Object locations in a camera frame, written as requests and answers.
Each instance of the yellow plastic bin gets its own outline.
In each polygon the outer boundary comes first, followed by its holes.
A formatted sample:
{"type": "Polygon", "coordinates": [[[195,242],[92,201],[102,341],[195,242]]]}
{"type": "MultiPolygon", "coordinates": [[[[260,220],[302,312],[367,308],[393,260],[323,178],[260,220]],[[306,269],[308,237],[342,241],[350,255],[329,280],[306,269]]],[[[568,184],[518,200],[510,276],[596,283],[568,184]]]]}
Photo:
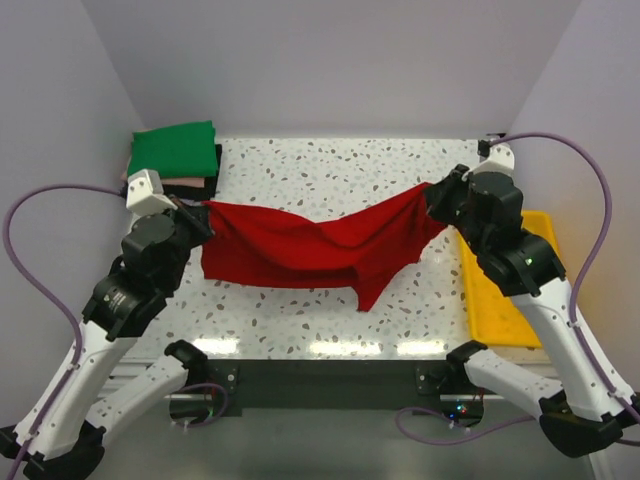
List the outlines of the yellow plastic bin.
{"type": "MultiPolygon", "coordinates": [[[[536,211],[523,211],[522,217],[524,228],[547,240],[560,256],[551,217],[536,211]]],[[[462,237],[458,237],[471,338],[487,345],[541,348],[529,323],[511,300],[503,297],[500,289],[485,277],[475,255],[462,237]]]]}

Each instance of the cable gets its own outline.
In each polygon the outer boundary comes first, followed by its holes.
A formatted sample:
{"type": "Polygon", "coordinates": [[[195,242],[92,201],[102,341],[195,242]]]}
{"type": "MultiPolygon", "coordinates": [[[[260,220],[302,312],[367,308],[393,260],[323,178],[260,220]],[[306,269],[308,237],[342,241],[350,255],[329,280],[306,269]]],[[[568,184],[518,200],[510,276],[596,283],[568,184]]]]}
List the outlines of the cable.
{"type": "Polygon", "coordinates": [[[217,383],[197,383],[195,385],[189,385],[188,387],[184,387],[178,390],[176,393],[190,392],[191,390],[198,390],[200,388],[211,388],[220,392],[224,397],[224,400],[222,401],[222,407],[220,408],[220,410],[218,410],[218,413],[216,413],[215,415],[209,416],[209,418],[207,418],[203,422],[193,423],[193,424],[186,423],[185,426],[187,428],[198,428],[198,427],[204,427],[206,425],[212,424],[217,419],[219,419],[222,415],[224,415],[224,412],[227,410],[227,407],[229,406],[229,395],[227,394],[227,391],[217,383]]]}
{"type": "MultiPolygon", "coordinates": [[[[571,297],[569,298],[569,319],[571,323],[577,323],[578,322],[578,292],[580,291],[580,287],[582,286],[582,282],[584,281],[584,278],[587,275],[589,268],[591,268],[593,261],[598,255],[598,252],[600,252],[600,248],[602,248],[602,244],[604,243],[604,240],[607,237],[607,233],[609,233],[609,227],[611,225],[611,217],[613,216],[613,199],[611,197],[611,189],[609,188],[609,183],[607,182],[607,179],[605,177],[604,172],[602,171],[602,168],[600,168],[600,166],[595,161],[595,159],[580,145],[576,144],[572,140],[569,140],[568,138],[565,138],[561,135],[556,135],[554,133],[545,133],[545,132],[518,133],[516,135],[508,135],[503,138],[497,138],[495,140],[490,141],[489,143],[491,146],[495,146],[504,142],[510,142],[513,140],[520,140],[522,138],[534,138],[534,137],[555,140],[557,142],[565,144],[566,146],[572,148],[578,154],[580,154],[580,156],[582,156],[582,158],[584,158],[587,161],[587,163],[591,165],[591,168],[593,169],[596,176],[598,177],[598,181],[600,182],[600,186],[602,187],[602,193],[604,195],[604,218],[602,220],[602,227],[600,228],[600,233],[598,234],[598,238],[596,239],[596,242],[591,248],[591,252],[589,252],[587,259],[585,260],[584,264],[582,265],[582,268],[580,269],[580,272],[578,273],[578,276],[576,277],[576,281],[575,281],[573,290],[571,292],[571,297]]],[[[615,385],[613,384],[611,379],[609,379],[609,376],[602,368],[602,365],[600,365],[600,362],[598,362],[598,359],[593,353],[593,350],[591,349],[589,342],[584,336],[584,332],[582,331],[582,329],[579,326],[575,326],[573,329],[576,332],[576,337],[578,339],[578,343],[580,344],[580,347],[582,348],[585,355],[589,359],[589,363],[598,374],[598,377],[600,377],[600,380],[602,380],[602,383],[604,383],[605,387],[609,391],[609,394],[615,397],[618,403],[629,413],[629,415],[631,415],[631,417],[638,424],[640,424],[640,413],[638,413],[624,398],[617,396],[617,389],[615,385]]],[[[618,443],[622,443],[623,445],[640,446],[640,442],[633,442],[631,440],[618,440],[618,443]]]]}
{"type": "Polygon", "coordinates": [[[73,368],[75,365],[77,365],[78,360],[80,359],[80,355],[82,354],[83,340],[82,340],[82,333],[80,331],[80,326],[78,324],[78,321],[73,316],[73,313],[71,313],[71,310],[69,310],[69,308],[64,303],[62,303],[62,301],[58,297],[56,297],[51,290],[45,287],[36,277],[33,276],[31,272],[29,272],[29,270],[27,270],[27,268],[24,266],[24,264],[20,261],[20,259],[16,255],[15,249],[13,248],[13,243],[11,242],[11,235],[10,235],[11,222],[13,220],[13,216],[15,215],[18,208],[20,208],[20,206],[24,202],[26,202],[31,197],[35,197],[40,193],[49,192],[52,190],[63,190],[63,189],[88,190],[92,192],[108,193],[111,195],[119,196],[118,192],[116,192],[115,190],[110,190],[102,187],[94,187],[91,185],[80,185],[75,183],[62,183],[62,184],[56,184],[56,185],[48,185],[46,187],[40,187],[35,190],[32,190],[31,192],[26,193],[25,195],[20,197],[18,200],[16,200],[13,203],[13,205],[11,205],[11,207],[9,207],[9,210],[7,211],[4,217],[4,222],[2,224],[2,243],[4,244],[4,249],[7,252],[9,260],[11,260],[11,263],[13,263],[13,266],[16,267],[18,272],[20,272],[22,276],[26,278],[27,281],[36,288],[36,290],[38,290],[45,297],[47,297],[51,301],[51,303],[53,303],[67,318],[67,320],[69,321],[69,324],[71,325],[71,328],[73,328],[73,336],[74,336],[75,345],[76,345],[76,349],[73,352],[73,357],[71,358],[71,364],[69,365],[70,368],[64,372],[58,384],[55,386],[55,388],[53,389],[49,397],[45,400],[42,408],[40,409],[40,412],[38,412],[38,414],[36,415],[36,418],[33,421],[33,424],[31,425],[28,431],[29,439],[25,440],[25,442],[22,444],[22,447],[20,447],[20,450],[18,451],[18,455],[16,456],[15,460],[11,464],[11,469],[7,474],[7,477],[6,477],[7,480],[13,480],[16,474],[18,473],[22,459],[24,458],[27,451],[29,450],[29,445],[31,444],[31,440],[33,436],[38,432],[38,428],[40,428],[40,425],[42,424],[44,417],[47,415],[47,413],[51,409],[51,406],[54,404],[54,402],[60,395],[60,392],[66,386],[67,382],[69,381],[69,378],[71,378],[71,374],[73,373],[73,368]]]}
{"type": "Polygon", "coordinates": [[[498,425],[494,425],[493,427],[487,428],[482,432],[473,433],[471,435],[467,435],[462,438],[456,438],[455,440],[430,440],[426,437],[423,437],[422,435],[418,435],[416,433],[410,432],[400,422],[400,419],[402,418],[403,415],[407,413],[414,413],[414,412],[433,415],[434,417],[440,418],[441,420],[444,420],[447,422],[449,421],[449,419],[444,415],[442,415],[440,412],[437,412],[435,410],[431,410],[428,408],[422,408],[422,407],[406,407],[398,411],[398,413],[396,413],[395,422],[396,422],[396,427],[398,427],[398,430],[400,430],[400,433],[402,433],[405,437],[409,437],[411,440],[415,440],[416,442],[425,443],[427,445],[433,445],[436,447],[451,447],[454,445],[462,445],[463,443],[477,440],[478,438],[484,437],[485,435],[496,432],[503,428],[510,427],[511,425],[516,425],[518,423],[524,423],[524,422],[529,422],[531,420],[534,420],[533,417],[530,417],[527,415],[527,416],[517,417],[511,420],[507,420],[505,422],[499,423],[498,425]]]}

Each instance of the red cloth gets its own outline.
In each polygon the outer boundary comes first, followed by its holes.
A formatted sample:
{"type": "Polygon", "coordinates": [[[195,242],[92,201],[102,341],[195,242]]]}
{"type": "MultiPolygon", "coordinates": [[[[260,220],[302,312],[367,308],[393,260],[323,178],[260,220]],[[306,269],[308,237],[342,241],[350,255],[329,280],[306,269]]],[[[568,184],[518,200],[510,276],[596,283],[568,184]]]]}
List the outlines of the red cloth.
{"type": "Polygon", "coordinates": [[[215,236],[207,279],[283,288],[352,287],[368,311],[444,225],[427,216],[423,183],[361,212],[313,223],[265,207],[205,202],[215,236]]]}

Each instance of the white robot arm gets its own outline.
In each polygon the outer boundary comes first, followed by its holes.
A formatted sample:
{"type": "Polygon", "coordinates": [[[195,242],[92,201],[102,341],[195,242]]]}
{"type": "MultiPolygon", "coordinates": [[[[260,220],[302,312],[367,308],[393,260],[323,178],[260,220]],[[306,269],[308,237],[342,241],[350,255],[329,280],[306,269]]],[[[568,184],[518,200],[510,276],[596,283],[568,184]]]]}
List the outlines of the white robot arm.
{"type": "Polygon", "coordinates": [[[139,377],[94,403],[113,368],[180,285],[191,249],[213,235],[207,210],[165,197],[153,171],[129,178],[127,208],[141,218],[124,237],[122,255],[83,310],[79,356],[74,343],[36,406],[17,425],[0,429],[0,453],[23,456],[27,478],[87,478],[106,444],[135,418],[184,387],[189,376],[206,380],[207,356],[180,340],[139,377]],[[69,379],[50,403],[65,375],[69,379]],[[32,434],[43,410],[42,423],[32,434]]]}
{"type": "Polygon", "coordinates": [[[623,428],[635,423],[640,402],[609,362],[579,309],[576,321],[571,320],[571,286],[564,267],[548,242],[522,228],[523,197],[513,185],[512,166],[495,159],[485,167],[483,163],[473,171],[458,165],[428,187],[429,215],[460,232],[485,275],[527,318],[561,381],[534,375],[478,342],[458,347],[447,360],[472,384],[503,396],[536,418],[564,454],[578,457],[606,448],[622,437],[623,428]]]}

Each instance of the stack of folded clothes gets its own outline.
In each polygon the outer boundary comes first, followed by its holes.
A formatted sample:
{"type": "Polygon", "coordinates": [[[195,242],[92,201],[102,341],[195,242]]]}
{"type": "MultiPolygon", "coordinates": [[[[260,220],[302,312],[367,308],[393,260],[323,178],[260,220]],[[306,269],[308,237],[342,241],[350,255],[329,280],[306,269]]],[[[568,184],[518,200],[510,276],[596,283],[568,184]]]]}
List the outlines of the stack of folded clothes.
{"type": "Polygon", "coordinates": [[[166,195],[210,200],[216,193],[221,157],[222,146],[215,144],[210,121],[135,132],[123,180],[148,168],[158,172],[166,195]]]}

